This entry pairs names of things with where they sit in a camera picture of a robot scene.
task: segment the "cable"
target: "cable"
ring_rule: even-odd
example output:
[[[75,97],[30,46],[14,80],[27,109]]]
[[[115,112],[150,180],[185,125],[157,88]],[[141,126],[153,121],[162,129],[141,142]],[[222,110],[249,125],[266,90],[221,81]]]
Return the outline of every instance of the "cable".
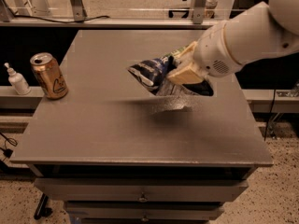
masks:
[[[272,110],[273,110],[273,106],[274,106],[274,102],[275,102],[275,98],[276,98],[276,93],[277,93],[277,90],[274,89],[273,91],[273,99],[272,99],[272,102],[271,102],[271,106],[270,106],[270,112],[269,112],[269,119],[265,125],[265,130],[264,130],[264,134],[263,134],[263,140],[265,141],[265,138],[267,136],[267,132],[268,132],[268,126],[269,126],[269,121],[271,119],[271,114],[272,114]]]
[[[1,132],[0,132],[0,135],[2,136],[2,137],[4,137],[5,138],[5,142],[4,142],[4,147],[5,148],[7,148],[7,143],[9,143],[10,145],[12,145],[12,146],[16,146],[16,145],[18,145],[18,141],[17,140],[15,140],[14,138],[7,138],[4,134],[2,134]]]
[[[28,18],[28,19],[40,19],[42,21],[50,21],[50,22],[57,22],[57,23],[79,23],[79,22],[85,22],[85,21],[92,21],[96,19],[109,19],[109,16],[98,16],[98,17],[93,17],[89,19],[84,19],[84,20],[79,20],[79,21],[57,21],[57,20],[52,20],[52,19],[45,19],[45,18],[40,18],[40,17],[35,17],[35,16],[26,16],[26,15],[15,15],[16,18]]]
[[[16,145],[18,145],[18,141],[15,140],[14,138],[7,138],[1,132],[0,132],[0,135],[5,138],[5,142],[4,142],[5,148],[0,147],[0,150],[3,152],[3,154],[6,158],[10,158],[13,153],[13,150],[11,150],[10,148],[7,148],[7,143],[10,143],[12,146],[15,147]]]

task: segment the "metal rod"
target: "metal rod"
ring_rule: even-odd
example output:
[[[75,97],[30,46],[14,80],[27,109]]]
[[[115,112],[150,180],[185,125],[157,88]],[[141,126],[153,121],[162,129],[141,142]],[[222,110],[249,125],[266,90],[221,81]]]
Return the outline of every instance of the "metal rod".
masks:
[[[191,19],[96,19],[85,22],[71,22],[73,19],[54,19],[52,21],[42,21],[34,18],[14,18],[10,23],[2,23],[1,26],[12,27],[77,27],[77,28],[97,28],[97,29],[207,29],[216,25],[219,21],[205,19],[202,24],[194,24]]]
[[[25,15],[25,16],[30,15],[28,9],[24,5],[23,0],[14,0],[14,1],[20,15]]]
[[[86,10],[82,0],[70,0],[73,8],[73,16],[75,21],[84,21],[87,17]]]
[[[50,16],[48,0],[32,0],[32,11],[34,16]]]
[[[0,21],[9,22],[13,18],[13,14],[7,7],[5,0],[0,0]]]
[[[193,15],[192,20],[194,24],[201,24],[205,17],[206,0],[192,0]]]
[[[269,131],[272,139],[278,139],[275,134],[275,127],[277,125],[277,122],[280,120],[280,118],[283,116],[283,113],[276,113],[273,114],[272,117],[269,120]]]

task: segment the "drawer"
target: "drawer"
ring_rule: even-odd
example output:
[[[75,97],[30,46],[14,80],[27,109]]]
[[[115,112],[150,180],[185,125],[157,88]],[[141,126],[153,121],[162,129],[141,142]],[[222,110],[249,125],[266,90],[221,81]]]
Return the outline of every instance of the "drawer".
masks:
[[[38,178],[35,186],[53,200],[117,202],[231,202],[247,187],[233,180],[124,180]]]
[[[76,224],[143,224],[140,219],[100,219],[100,218],[86,218],[76,219]],[[206,220],[151,220],[150,224],[208,224]]]
[[[223,210],[217,205],[197,203],[78,203],[65,202],[71,217],[101,219],[214,220]]]

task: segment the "aluminum can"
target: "aluminum can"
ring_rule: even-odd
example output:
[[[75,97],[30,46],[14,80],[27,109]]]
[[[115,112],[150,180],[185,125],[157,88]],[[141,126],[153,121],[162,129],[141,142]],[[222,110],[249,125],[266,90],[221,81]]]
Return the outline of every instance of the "aluminum can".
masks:
[[[51,54],[47,52],[38,53],[30,59],[30,63],[47,98],[60,99],[67,94],[68,88],[64,76],[56,59]]]

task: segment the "table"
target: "table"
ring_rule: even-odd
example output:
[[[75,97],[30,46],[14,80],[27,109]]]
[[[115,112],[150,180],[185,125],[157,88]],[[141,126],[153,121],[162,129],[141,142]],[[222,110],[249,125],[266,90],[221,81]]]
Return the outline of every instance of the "table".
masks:
[[[70,92],[41,101],[11,160],[81,223],[217,218],[272,165],[235,76],[212,77],[212,97],[156,97],[126,70],[201,33],[79,31],[61,66]]]

